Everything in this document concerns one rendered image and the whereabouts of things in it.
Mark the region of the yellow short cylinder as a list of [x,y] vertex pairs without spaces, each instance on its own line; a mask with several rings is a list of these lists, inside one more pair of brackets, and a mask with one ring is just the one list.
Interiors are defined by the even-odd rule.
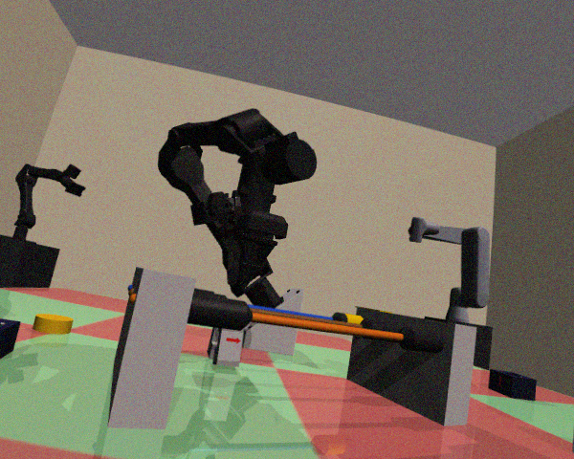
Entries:
[[33,323],[33,330],[43,333],[57,335],[69,334],[73,326],[71,317],[36,314]]

